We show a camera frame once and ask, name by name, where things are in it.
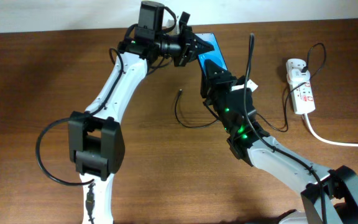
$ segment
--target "wooden table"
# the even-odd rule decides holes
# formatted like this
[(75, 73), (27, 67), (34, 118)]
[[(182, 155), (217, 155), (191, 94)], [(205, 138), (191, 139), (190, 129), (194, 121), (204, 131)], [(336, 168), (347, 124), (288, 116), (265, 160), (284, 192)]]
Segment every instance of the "wooden table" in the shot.
[[(313, 80), (318, 134), (358, 142), (358, 19), (195, 26), (214, 32), (229, 70), (240, 77), (247, 60), (248, 36), (256, 36), (252, 75), (259, 88), (254, 106), (276, 126), (283, 124), (285, 62), (306, 58), (323, 42), (328, 58)], [(0, 34), (0, 223), (80, 223), (80, 187), (56, 184), (41, 173), (35, 140), (48, 123), (83, 111), (112, 70), (108, 48), (125, 29)], [(310, 69), (319, 67), (321, 49)], [(203, 124), (213, 117), (201, 104), (197, 62), (169, 66), (147, 77), (126, 109), (122, 132), (126, 155), (114, 179), (116, 223), (219, 223), (277, 216), (303, 209), (299, 195), (270, 174), (238, 161), (220, 124), (186, 129), (173, 115), (178, 89), (182, 119)], [(262, 126), (284, 146), (319, 164), (347, 165), (358, 173), (358, 147), (322, 143), (288, 110), (290, 130)], [(67, 126), (42, 143), (45, 166), (56, 176), (79, 181), (68, 158)]]

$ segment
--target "white backdrop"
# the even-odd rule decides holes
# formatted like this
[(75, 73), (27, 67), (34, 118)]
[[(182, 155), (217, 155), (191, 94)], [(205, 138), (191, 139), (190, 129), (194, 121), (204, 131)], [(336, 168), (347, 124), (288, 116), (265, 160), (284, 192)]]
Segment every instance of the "white backdrop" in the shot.
[[(159, 0), (189, 24), (358, 18), (358, 0)], [(0, 0), (0, 32), (128, 27), (140, 0)]]

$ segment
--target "robotic hand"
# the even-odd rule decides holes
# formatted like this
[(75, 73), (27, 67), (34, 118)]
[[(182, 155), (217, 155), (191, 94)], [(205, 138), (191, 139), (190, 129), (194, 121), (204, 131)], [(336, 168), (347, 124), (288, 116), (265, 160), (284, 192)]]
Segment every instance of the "robotic hand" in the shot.
[[(172, 27), (162, 29), (163, 11), (175, 20)], [(168, 35), (177, 23), (176, 15), (157, 2), (142, 1), (138, 24), (128, 28), (119, 43), (114, 69), (100, 94), (85, 113), (74, 111), (41, 132), (36, 156), (42, 171), (52, 180), (65, 185), (82, 185), (85, 223), (113, 223), (111, 193), (114, 174), (125, 153), (121, 119), (137, 85), (148, 74), (158, 57), (172, 58), (182, 67), (197, 56), (214, 50), (187, 26), (190, 15), (183, 12), (180, 33)], [(135, 30), (134, 38), (129, 37)], [(204, 105), (217, 112), (230, 137), (227, 143), (237, 159), (266, 170), (300, 194), (306, 213), (292, 213), (281, 223), (358, 223), (358, 176), (342, 166), (337, 170), (314, 164), (279, 144), (255, 121), (256, 109), (247, 88), (248, 77), (236, 78), (213, 60), (201, 65), (201, 96)], [(69, 183), (50, 174), (40, 158), (43, 135), (58, 123), (68, 121), (70, 160), (75, 163), (82, 183)], [(99, 130), (101, 137), (89, 133)], [(333, 206), (330, 199), (345, 198), (345, 204)]]

